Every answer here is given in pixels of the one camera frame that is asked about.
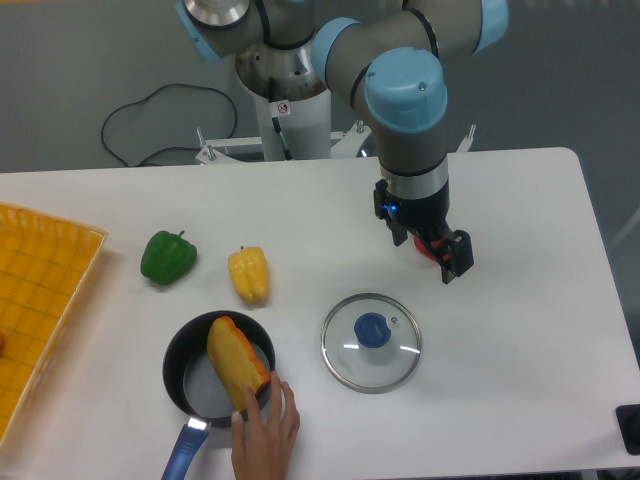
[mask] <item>hand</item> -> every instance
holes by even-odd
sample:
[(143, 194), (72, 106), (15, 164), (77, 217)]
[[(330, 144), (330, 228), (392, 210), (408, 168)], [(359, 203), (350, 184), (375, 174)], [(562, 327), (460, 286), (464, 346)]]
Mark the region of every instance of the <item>hand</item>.
[[(282, 395), (286, 402), (282, 415)], [(285, 480), (289, 459), (300, 428), (293, 391), (271, 372), (271, 406), (266, 424), (260, 417), (260, 407), (254, 393), (244, 389), (249, 417), (249, 438), (245, 438), (244, 422), (238, 412), (231, 416), (233, 448), (231, 462), (236, 480)]]

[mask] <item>bell pepper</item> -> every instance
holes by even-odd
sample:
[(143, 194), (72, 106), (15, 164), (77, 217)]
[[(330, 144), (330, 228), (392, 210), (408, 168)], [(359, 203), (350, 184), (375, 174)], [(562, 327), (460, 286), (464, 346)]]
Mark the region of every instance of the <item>bell pepper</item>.
[(158, 285), (171, 285), (182, 278), (196, 263), (198, 250), (184, 238), (161, 231), (156, 233), (144, 250), (140, 273)]
[(229, 275), (236, 292), (249, 305), (269, 296), (269, 266), (260, 247), (241, 247), (229, 256)]

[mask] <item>pan handle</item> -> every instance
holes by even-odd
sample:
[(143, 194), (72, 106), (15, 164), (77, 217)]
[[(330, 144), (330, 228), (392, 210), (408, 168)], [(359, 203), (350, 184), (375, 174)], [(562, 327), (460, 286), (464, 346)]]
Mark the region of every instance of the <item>pan handle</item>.
[(191, 460), (209, 436), (206, 427), (206, 423), (195, 419), (189, 420), (189, 423), (182, 427), (167, 467), (162, 474), (162, 480), (184, 480)]

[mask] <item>light blue joint cap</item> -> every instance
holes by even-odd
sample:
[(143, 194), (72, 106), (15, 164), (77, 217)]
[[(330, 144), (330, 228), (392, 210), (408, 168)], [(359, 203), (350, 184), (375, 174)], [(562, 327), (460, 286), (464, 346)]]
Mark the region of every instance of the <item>light blue joint cap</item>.
[(432, 53), (412, 47), (376, 58), (367, 71), (364, 94), (376, 120), (400, 133), (425, 132), (447, 110), (442, 65)]
[(187, 14), (187, 11), (185, 10), (182, 2), (176, 3), (176, 13), (178, 14), (178, 17), (180, 17), (182, 26), (189, 34), (189, 37), (191, 37), (193, 46), (196, 47), (196, 50), (200, 54), (202, 60), (205, 63), (215, 63), (219, 61), (220, 56), (213, 51), (204, 37), (200, 35), (200, 32), (189, 18), (189, 15)]
[(345, 28), (355, 23), (360, 22), (346, 17), (334, 18), (320, 29), (316, 38), (313, 40), (311, 63), (325, 85), (327, 84), (327, 60), (329, 59), (331, 47), (336, 41), (336, 38), (338, 38), (338, 35), (340, 35)]
[(507, 0), (482, 0), (482, 32), (476, 52), (500, 40), (508, 25)]

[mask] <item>white table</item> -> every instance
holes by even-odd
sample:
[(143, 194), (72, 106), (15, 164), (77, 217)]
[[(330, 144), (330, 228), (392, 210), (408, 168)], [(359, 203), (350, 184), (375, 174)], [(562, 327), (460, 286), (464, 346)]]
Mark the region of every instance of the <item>white table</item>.
[[(164, 391), (165, 348), (215, 309), (272, 336), (302, 428), (291, 479), (378, 479), (638, 465), (614, 409), (640, 373), (576, 156), (452, 155), (450, 225), (475, 266), (450, 285), (373, 214), (375, 159), (0, 175), (0, 200), (110, 232), (89, 288), (2, 452), (0, 476), (160, 478), (185, 415)], [(156, 231), (185, 230), (199, 264), (167, 291), (139, 273)], [(260, 245), (272, 297), (247, 310), (227, 256)], [(320, 329), (341, 299), (403, 303), (424, 340), (410, 380), (382, 395), (338, 383)], [(233, 478), (212, 432), (189, 478)]]

